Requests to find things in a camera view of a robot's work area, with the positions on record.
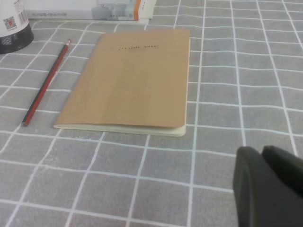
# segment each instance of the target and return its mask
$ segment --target white box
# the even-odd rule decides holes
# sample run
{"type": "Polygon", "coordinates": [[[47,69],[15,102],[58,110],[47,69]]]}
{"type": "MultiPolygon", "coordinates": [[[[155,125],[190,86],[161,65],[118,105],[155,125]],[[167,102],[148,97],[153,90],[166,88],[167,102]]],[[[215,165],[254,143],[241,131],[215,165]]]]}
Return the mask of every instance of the white box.
{"type": "Polygon", "coordinates": [[[29,18],[134,20],[152,18],[156,0],[23,0],[29,18]]]}

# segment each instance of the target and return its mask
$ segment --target brown notebook cover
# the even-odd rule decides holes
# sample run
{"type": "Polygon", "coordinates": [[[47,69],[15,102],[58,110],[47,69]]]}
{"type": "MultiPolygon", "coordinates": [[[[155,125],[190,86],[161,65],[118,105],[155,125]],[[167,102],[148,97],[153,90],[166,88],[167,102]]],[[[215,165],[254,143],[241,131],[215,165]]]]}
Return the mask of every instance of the brown notebook cover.
{"type": "Polygon", "coordinates": [[[184,134],[189,46],[180,29],[103,35],[55,127],[184,134]]]}

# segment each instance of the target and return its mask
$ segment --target gray tablecloth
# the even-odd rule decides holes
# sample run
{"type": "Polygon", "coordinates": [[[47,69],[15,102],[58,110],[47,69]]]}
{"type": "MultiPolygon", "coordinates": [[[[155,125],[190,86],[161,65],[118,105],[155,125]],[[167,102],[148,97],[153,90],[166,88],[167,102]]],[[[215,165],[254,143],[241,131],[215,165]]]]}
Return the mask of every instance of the gray tablecloth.
{"type": "Polygon", "coordinates": [[[0,226],[235,227],[237,147],[273,144],[303,157],[301,0],[158,0],[148,25],[31,25],[30,46],[0,55],[0,226]],[[185,136],[53,128],[103,33],[171,28],[192,36],[185,136]]]}

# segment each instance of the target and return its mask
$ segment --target red pencil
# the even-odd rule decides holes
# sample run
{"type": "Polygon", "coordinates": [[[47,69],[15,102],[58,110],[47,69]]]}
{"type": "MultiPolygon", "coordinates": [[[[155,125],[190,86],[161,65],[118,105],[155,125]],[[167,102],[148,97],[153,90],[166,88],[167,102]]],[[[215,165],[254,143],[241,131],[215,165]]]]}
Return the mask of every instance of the red pencil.
{"type": "Polygon", "coordinates": [[[35,99],[33,100],[30,108],[28,109],[23,121],[22,121],[22,126],[28,126],[37,107],[39,106],[45,92],[46,92],[46,89],[48,88],[50,82],[52,81],[56,71],[58,70],[62,60],[63,60],[63,57],[65,56],[66,52],[68,51],[68,48],[69,48],[69,45],[71,44],[71,40],[69,39],[67,41],[67,43],[63,46],[60,54],[58,55],[56,61],[54,62],[51,70],[49,71],[48,75],[46,76],[40,90],[38,91],[35,99]]]}

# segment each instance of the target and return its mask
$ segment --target black object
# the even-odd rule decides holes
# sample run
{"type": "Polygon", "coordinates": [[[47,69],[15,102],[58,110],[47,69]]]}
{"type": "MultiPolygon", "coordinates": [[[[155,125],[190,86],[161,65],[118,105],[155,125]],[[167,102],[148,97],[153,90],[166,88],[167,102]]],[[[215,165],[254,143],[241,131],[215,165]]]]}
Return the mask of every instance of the black object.
{"type": "Polygon", "coordinates": [[[28,24],[15,34],[0,37],[0,54],[11,53],[28,46],[34,40],[34,34],[28,24]]]}
{"type": "Polygon", "coordinates": [[[233,180],[239,227],[303,227],[303,161],[288,152],[237,152],[233,180]]]}

